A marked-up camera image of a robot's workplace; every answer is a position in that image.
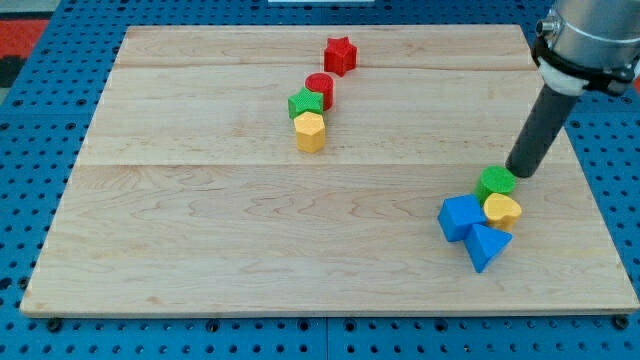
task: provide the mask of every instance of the wooden plank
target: wooden plank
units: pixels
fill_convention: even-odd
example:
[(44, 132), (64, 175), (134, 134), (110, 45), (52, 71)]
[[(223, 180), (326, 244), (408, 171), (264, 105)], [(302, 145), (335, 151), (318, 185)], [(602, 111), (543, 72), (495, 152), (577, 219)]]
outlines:
[[(285, 99), (320, 70), (326, 38), (345, 34), (363, 66), (336, 79), (325, 149), (301, 153)], [(524, 215), (485, 273), (435, 221), (444, 198), (504, 162), (541, 84), (514, 26), (131, 28), (22, 310), (637, 309), (564, 133), (539, 173), (519, 181)]]

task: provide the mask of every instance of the yellow hexagon block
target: yellow hexagon block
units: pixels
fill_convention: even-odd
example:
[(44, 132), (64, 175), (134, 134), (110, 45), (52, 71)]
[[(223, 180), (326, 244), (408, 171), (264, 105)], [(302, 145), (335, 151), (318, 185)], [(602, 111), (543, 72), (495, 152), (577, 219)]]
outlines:
[(515, 200), (499, 193), (489, 195), (482, 208), (487, 216), (487, 225), (506, 232), (511, 232), (522, 215), (522, 208)]
[(304, 112), (293, 119), (298, 149), (314, 153), (324, 147), (325, 131), (322, 115)]

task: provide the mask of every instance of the blue block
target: blue block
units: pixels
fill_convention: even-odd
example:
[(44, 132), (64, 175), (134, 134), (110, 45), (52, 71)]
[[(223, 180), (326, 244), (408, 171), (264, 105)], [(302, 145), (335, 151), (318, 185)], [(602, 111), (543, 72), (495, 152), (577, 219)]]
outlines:
[(449, 198), (438, 215), (444, 237), (449, 242), (464, 240), (473, 224), (484, 224), (487, 217), (474, 195)]
[(481, 273), (507, 247), (513, 235), (484, 225), (471, 226), (464, 244), (476, 272)]

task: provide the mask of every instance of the red surface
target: red surface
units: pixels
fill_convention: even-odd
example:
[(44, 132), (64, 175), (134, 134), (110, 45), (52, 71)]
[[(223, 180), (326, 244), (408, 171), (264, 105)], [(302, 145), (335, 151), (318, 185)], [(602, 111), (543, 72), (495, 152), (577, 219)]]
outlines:
[(349, 42), (348, 37), (327, 40), (324, 50), (324, 71), (343, 77), (349, 70), (356, 68), (358, 48)]
[(28, 58), (47, 24), (49, 20), (0, 21), (0, 58), (5, 56)]
[(309, 75), (304, 82), (304, 86), (313, 92), (322, 93), (322, 109), (329, 110), (333, 106), (333, 79), (325, 73), (315, 73)]

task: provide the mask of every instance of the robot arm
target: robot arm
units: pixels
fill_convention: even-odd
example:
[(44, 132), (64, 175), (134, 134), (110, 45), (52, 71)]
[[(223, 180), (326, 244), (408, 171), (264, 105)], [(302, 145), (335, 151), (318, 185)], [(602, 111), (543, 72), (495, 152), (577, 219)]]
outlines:
[(640, 73), (640, 0), (557, 0), (536, 26), (545, 86), (506, 166), (532, 176), (585, 91), (622, 95)]

